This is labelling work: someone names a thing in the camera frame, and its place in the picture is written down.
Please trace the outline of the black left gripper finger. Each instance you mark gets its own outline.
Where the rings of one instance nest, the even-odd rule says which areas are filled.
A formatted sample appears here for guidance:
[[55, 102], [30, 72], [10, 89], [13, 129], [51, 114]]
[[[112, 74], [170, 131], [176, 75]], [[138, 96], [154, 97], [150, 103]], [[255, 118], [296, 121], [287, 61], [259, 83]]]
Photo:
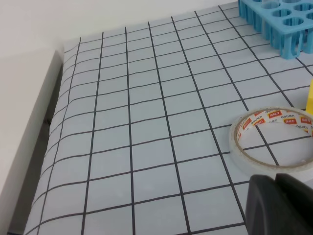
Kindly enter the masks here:
[[253, 175], [245, 215], [249, 235], [311, 235], [313, 189], [288, 174]]

